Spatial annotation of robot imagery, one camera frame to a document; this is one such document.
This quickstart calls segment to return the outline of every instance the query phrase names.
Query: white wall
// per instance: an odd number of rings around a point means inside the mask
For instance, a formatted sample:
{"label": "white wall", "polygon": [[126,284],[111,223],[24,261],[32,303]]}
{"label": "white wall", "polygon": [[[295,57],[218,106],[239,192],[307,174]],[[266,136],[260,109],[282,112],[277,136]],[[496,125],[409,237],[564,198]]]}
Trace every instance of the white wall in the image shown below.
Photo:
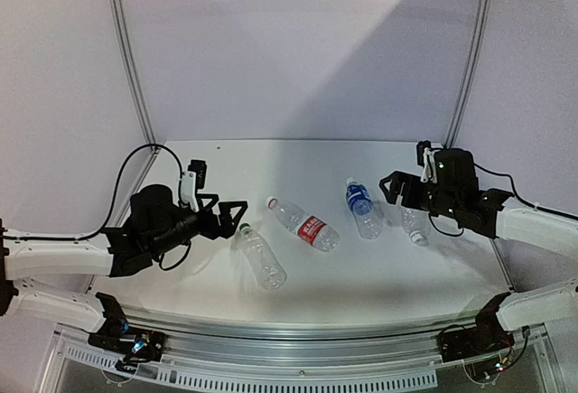
{"label": "white wall", "polygon": [[161,138],[442,141],[478,0],[124,0]]}
{"label": "white wall", "polygon": [[[0,0],[0,11],[0,217],[7,228],[93,230],[143,143],[109,2]],[[0,319],[0,391],[33,391],[52,327]]]}
{"label": "white wall", "polygon": [[[458,146],[512,173],[522,196],[578,213],[578,0],[492,0]],[[481,174],[486,187],[507,181]],[[518,289],[578,276],[540,248],[500,243]],[[548,325],[568,391],[578,391],[578,320]]]}

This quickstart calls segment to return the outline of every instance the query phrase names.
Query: robotic arm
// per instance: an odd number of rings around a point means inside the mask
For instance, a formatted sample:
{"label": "robotic arm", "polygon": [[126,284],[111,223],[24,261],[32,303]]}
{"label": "robotic arm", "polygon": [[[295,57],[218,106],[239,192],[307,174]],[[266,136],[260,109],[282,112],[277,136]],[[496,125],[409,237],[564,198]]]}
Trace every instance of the robotic arm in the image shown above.
{"label": "robotic arm", "polygon": [[[513,192],[480,190],[470,152],[417,144],[420,176],[393,172],[380,181],[387,202],[443,215],[461,229],[491,239],[516,240],[578,261],[578,221],[570,214],[529,208]],[[578,315],[578,277],[525,293],[496,295],[477,315],[476,326],[440,334],[444,360],[460,360],[513,343],[511,332],[536,323]]]}
{"label": "robotic arm", "polygon": [[[131,327],[112,295],[72,293],[29,277],[131,276],[153,262],[161,265],[165,253],[190,245],[199,235],[232,237],[247,202],[219,202],[217,194],[197,193],[204,187],[206,169],[204,162],[193,160],[181,175],[180,206],[173,204],[168,187],[144,187],[131,197],[131,214],[120,228],[90,235],[38,235],[3,229],[0,220],[0,315],[35,316],[80,328],[89,333],[91,345],[125,354],[117,364],[121,370],[159,360],[164,334]],[[217,204],[219,215],[212,210]],[[233,209],[238,209],[235,216]]]}

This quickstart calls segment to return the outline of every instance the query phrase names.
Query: clear plastic bottle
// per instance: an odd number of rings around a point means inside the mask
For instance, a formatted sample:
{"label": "clear plastic bottle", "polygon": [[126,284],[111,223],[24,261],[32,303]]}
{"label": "clear plastic bottle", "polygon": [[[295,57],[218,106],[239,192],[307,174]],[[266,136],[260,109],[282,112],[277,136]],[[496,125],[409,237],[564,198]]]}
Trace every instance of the clear plastic bottle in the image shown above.
{"label": "clear plastic bottle", "polygon": [[349,178],[345,183],[347,203],[358,225],[360,236],[364,239],[377,238],[383,231],[383,220],[377,215],[368,191],[353,178]]}
{"label": "clear plastic bottle", "polygon": [[238,248],[247,257],[259,285],[268,291],[280,288],[287,274],[267,241],[246,223],[241,224],[238,233]]}
{"label": "clear plastic bottle", "polygon": [[340,241],[334,229],[297,205],[280,202],[275,197],[268,197],[266,205],[287,230],[320,251],[332,251]]}
{"label": "clear plastic bottle", "polygon": [[401,224],[407,236],[414,244],[421,247],[429,244],[425,236],[425,212],[402,207]]}

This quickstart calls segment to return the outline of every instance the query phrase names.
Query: white tabletop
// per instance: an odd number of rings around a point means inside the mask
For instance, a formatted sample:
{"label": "white tabletop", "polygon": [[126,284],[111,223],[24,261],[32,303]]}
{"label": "white tabletop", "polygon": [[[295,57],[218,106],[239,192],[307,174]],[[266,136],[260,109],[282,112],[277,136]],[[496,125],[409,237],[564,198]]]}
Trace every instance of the white tabletop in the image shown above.
{"label": "white tabletop", "polygon": [[[93,292],[112,294],[124,306],[231,323],[386,325],[474,313],[508,290],[487,239],[469,231],[451,239],[429,229],[430,246],[414,246],[400,228],[398,209],[382,202],[380,179],[395,170],[420,172],[414,144],[228,140],[167,145],[185,166],[192,158],[207,161],[204,192],[217,193],[222,201],[248,201],[243,221],[266,238],[288,279],[278,290],[263,290],[243,255],[230,249],[231,240],[197,237],[189,258],[171,272],[153,266],[131,277],[96,280]],[[177,173],[173,159],[161,153],[143,186],[166,184],[176,200]],[[345,202],[349,176],[382,202],[393,225],[379,239],[359,237]],[[329,223],[340,233],[339,245],[321,253],[289,233],[266,209],[269,195]],[[182,248],[176,248],[165,265],[181,255]]]}

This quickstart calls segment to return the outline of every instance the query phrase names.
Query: blue label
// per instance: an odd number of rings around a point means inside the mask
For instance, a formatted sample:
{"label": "blue label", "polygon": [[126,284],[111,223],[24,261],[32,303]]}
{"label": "blue label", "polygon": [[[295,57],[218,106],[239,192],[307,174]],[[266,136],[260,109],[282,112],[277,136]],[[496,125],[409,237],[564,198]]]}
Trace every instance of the blue label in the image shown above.
{"label": "blue label", "polygon": [[363,185],[352,184],[347,187],[347,204],[350,206],[350,210],[353,211],[353,205],[362,200],[371,202],[369,193]]}

